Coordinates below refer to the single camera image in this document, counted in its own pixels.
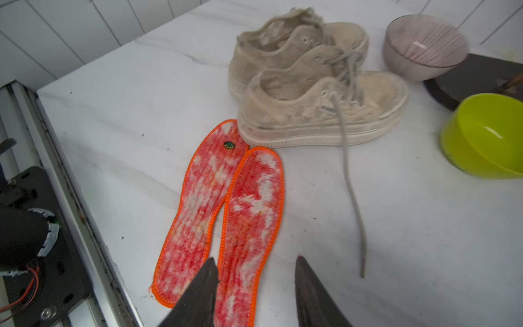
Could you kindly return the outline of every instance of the white tile wall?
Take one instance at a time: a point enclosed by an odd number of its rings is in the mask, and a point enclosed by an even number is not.
[[[0,86],[17,79],[39,89],[207,1],[0,0]],[[388,1],[523,62],[523,0]]]
[[[145,33],[127,0],[94,0],[93,5],[107,22],[120,45]]]

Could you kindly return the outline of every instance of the red insole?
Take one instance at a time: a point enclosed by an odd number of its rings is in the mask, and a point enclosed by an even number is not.
[[[192,157],[151,286],[164,306],[174,307],[209,256],[214,221],[248,149],[230,119],[216,126]]]
[[[254,326],[258,282],[278,235],[284,194],[278,154],[262,147],[249,150],[225,199],[216,327]]]

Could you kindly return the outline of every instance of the red wire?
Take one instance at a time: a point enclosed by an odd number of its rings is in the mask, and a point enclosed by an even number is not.
[[[36,272],[37,273],[40,272],[40,267],[36,268]],[[31,282],[29,283],[29,286],[27,287],[26,291],[24,292],[24,294],[18,300],[16,300],[15,302],[9,304],[8,306],[5,306],[5,307],[1,308],[0,312],[7,311],[10,308],[14,307],[15,305],[19,304],[20,302],[22,302],[26,298],[26,296],[29,294],[29,291],[31,290],[31,287],[33,286],[34,283],[35,283],[35,278],[33,277],[31,279]]]
[[[22,307],[25,308],[27,307],[32,301],[33,299],[35,298],[36,296],[36,293],[38,292],[38,286],[39,286],[39,282],[40,282],[40,279],[38,278],[38,273],[35,272],[31,267],[29,267],[29,265],[26,266],[27,267],[27,270],[29,270],[30,272],[33,273],[33,275],[35,276],[35,279],[36,279],[36,286],[35,286],[35,292],[33,293],[33,296],[31,297],[31,299],[29,301],[27,301],[26,304],[24,304],[24,306]]]
[[[29,265],[27,265],[26,267],[27,267],[27,270],[30,271],[34,275],[34,278],[31,280],[31,283],[29,284],[29,287],[27,287],[27,289],[26,289],[26,293],[28,292],[28,290],[31,289],[32,283],[36,280],[35,291],[33,292],[33,295],[29,299],[29,301],[26,302],[26,304],[24,304],[19,310],[17,310],[15,313],[11,314],[9,317],[7,317],[7,318],[5,318],[3,320],[0,320],[0,324],[2,324],[4,322],[6,322],[7,320],[11,319],[14,315],[16,315],[17,313],[22,311],[25,307],[27,307],[33,301],[33,299],[36,296],[36,293],[38,292],[38,287],[39,287],[39,284],[40,284],[40,279],[38,278],[38,272],[40,271],[40,267],[37,267],[36,271],[34,269],[32,269],[31,267],[29,267]],[[26,293],[24,293],[24,295],[22,295],[22,298],[18,299],[16,302],[14,302],[12,304],[15,305],[15,304],[19,303],[20,300],[23,300],[24,297],[27,296]]]

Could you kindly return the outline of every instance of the lace sneaker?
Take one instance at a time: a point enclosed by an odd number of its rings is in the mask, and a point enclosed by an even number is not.
[[[289,68],[299,57],[320,45],[361,50],[367,56],[369,37],[363,28],[349,22],[324,24],[312,8],[291,9],[269,20],[257,31],[241,33],[229,64],[229,90],[241,100],[251,78],[263,69]]]
[[[407,83],[388,72],[357,73],[365,53],[317,46],[286,70],[254,76],[238,113],[251,146],[341,145],[373,140],[396,124]]]

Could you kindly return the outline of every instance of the glass bowl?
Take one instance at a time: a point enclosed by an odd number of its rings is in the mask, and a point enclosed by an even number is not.
[[[392,21],[385,32],[385,64],[408,82],[440,76],[460,64],[468,54],[465,36],[436,17],[402,16]]]

